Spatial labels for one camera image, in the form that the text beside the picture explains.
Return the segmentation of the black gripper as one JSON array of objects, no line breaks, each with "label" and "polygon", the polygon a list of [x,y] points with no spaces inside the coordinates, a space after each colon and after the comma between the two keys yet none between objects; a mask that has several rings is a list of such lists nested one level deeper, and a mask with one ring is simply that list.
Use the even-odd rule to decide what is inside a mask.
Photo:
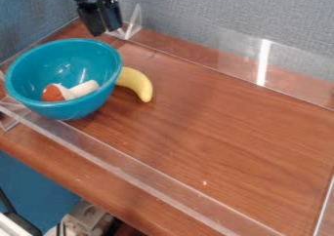
[{"label": "black gripper", "polygon": [[106,32],[118,30],[123,25],[123,18],[119,0],[75,0],[83,24],[93,36],[99,36]]}]

